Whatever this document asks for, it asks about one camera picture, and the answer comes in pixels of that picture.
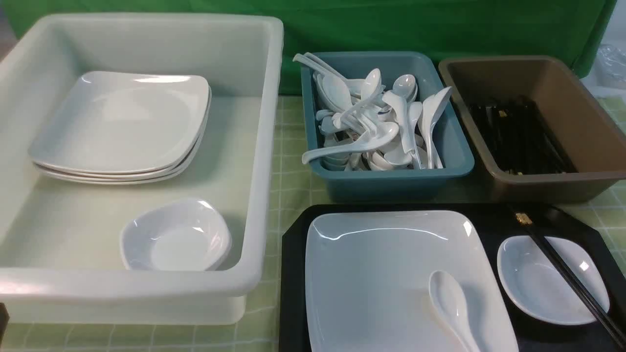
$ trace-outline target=blue bin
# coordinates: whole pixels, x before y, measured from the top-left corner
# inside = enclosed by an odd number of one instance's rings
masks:
[[[397,77],[411,73],[418,82],[418,100],[443,89],[433,62],[425,55],[409,51],[363,51],[316,53],[346,78],[365,78],[379,68],[382,83],[392,87]],[[304,125],[309,150],[321,148],[324,137],[317,128],[317,90],[313,70],[303,66],[302,99]],[[326,181],[329,195],[336,202],[405,202],[434,197],[449,179],[462,177],[474,167],[474,157],[459,120],[450,104],[435,126],[434,142],[444,168],[434,170],[392,170],[341,172],[326,170],[320,160],[310,165]]]

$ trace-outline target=white plate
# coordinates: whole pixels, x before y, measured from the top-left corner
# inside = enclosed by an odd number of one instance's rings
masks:
[[[197,149],[200,145],[197,144],[198,141],[202,141],[202,137],[204,135],[204,131],[207,126],[207,118],[208,118],[208,107],[207,112],[205,113],[205,118],[202,122],[202,126],[198,131],[198,135],[196,139],[193,141],[193,147],[186,155],[181,158],[181,160],[176,164],[167,168],[162,168],[160,170],[142,172],[142,173],[86,173],[86,172],[64,172],[60,170],[55,170],[53,168],[46,167],[44,165],[39,165],[37,163],[33,163],[33,165],[42,173],[49,175],[50,177],[54,177],[56,179],[65,179],[68,181],[95,181],[95,182],[124,182],[124,181],[139,181],[139,180],[148,180],[148,179],[156,179],[158,177],[163,177],[170,175],[179,171],[181,168],[186,168],[189,163],[192,161],[195,152],[194,149]]]
[[[210,88],[200,76],[83,75],[29,148],[64,172],[139,173],[175,165],[191,147]]]
[[[232,240],[222,215],[202,199],[183,199],[145,212],[120,236],[127,269],[214,270],[226,259]]]
[[[193,140],[193,145],[196,144],[196,141],[201,138],[202,134],[204,134],[204,131],[206,129],[207,126],[207,119],[208,119],[208,112],[210,110],[211,107],[211,91],[209,90],[208,92],[208,102],[207,102],[207,109],[205,111],[204,114],[204,120],[202,120],[202,125],[200,126],[200,128],[198,129],[198,133],[196,134],[196,137]],[[68,176],[82,176],[84,177],[84,180],[92,180],[92,181],[105,181],[105,180],[117,180],[117,181],[130,181],[130,180],[146,180],[146,179],[154,179],[156,177],[161,177],[161,176],[166,176],[169,175],[171,173],[176,172],[181,164],[183,163],[183,161],[189,156],[189,154],[191,153],[193,147],[185,154],[182,155],[179,160],[177,160],[177,162],[175,164],[172,164],[168,167],[165,168],[161,168],[158,170],[154,170],[154,171],[148,171],[148,172],[138,172],[138,173],[92,173],[92,172],[64,172],[62,170],[56,170],[53,168],[49,168],[45,165],[38,165],[37,163],[35,163],[35,165],[38,167],[38,169],[43,169],[43,170],[47,170],[50,171],[52,173],[55,173],[56,175],[59,176],[63,176],[63,175],[68,175]]]
[[[169,180],[172,177],[176,177],[180,175],[189,165],[191,165],[193,158],[195,157],[198,149],[200,149],[200,144],[202,143],[202,137],[204,136],[204,129],[207,124],[207,119],[204,120],[200,129],[202,132],[199,134],[198,139],[195,141],[191,151],[189,154],[174,167],[169,173],[165,173],[156,177],[134,177],[128,179],[104,179],[98,177],[85,177],[85,176],[76,176],[70,173],[64,173],[57,170],[52,170],[50,168],[42,167],[34,163],[33,165],[39,170],[39,172],[43,173],[48,177],[52,177],[53,179],[65,180],[71,182],[78,182],[79,184],[90,184],[90,185],[139,185],[139,184],[149,184],[152,182],[159,182]]]
[[[311,223],[305,296],[312,351],[461,351],[430,305],[435,270],[463,287],[482,352],[518,351],[476,229],[443,210],[326,214]]]
[[[547,237],[600,306],[610,301],[602,277],[589,254],[578,244]],[[498,249],[498,275],[509,298],[524,313],[548,323],[581,325],[595,317],[529,236],[510,237]]]

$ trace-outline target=chopsticks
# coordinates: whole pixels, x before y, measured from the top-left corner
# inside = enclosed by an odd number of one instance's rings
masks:
[[[532,220],[526,215],[524,212],[519,212],[515,210],[512,206],[509,205],[509,208],[515,214],[517,222],[520,223],[521,227],[528,233],[530,238],[535,241],[537,247],[541,249],[541,251],[546,255],[546,257],[550,260],[552,265],[554,265],[555,269],[563,276],[565,281],[570,285],[570,287],[574,290],[576,295],[580,298],[581,301],[586,305],[589,311],[595,316],[595,318],[604,326],[606,331],[609,333],[613,342],[620,348],[622,351],[626,351],[626,335],[620,330],[620,328],[613,322],[613,320],[606,314],[604,309],[600,307],[598,301],[589,293],[589,290],[583,285],[580,280],[576,277],[576,275],[572,272],[569,266],[563,261],[563,258],[559,256],[558,252],[552,247],[552,245],[548,242],[548,240],[539,232],[535,230],[535,226],[533,225]]]

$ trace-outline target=green cloth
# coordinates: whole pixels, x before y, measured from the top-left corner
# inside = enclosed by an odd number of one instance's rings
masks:
[[[4,0],[18,36],[51,13],[181,12],[275,16],[285,25],[280,92],[300,92],[293,55],[419,51],[545,54],[588,73],[616,0]]]

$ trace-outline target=white plastic tub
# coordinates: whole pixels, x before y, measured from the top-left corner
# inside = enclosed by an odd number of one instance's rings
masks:
[[[0,302],[13,322],[231,324],[261,277],[283,28],[224,14],[63,14],[0,63]],[[94,70],[200,75],[207,129],[181,176],[149,185],[49,179],[27,149],[74,82]],[[187,197],[225,217],[219,271],[127,271],[123,226]]]

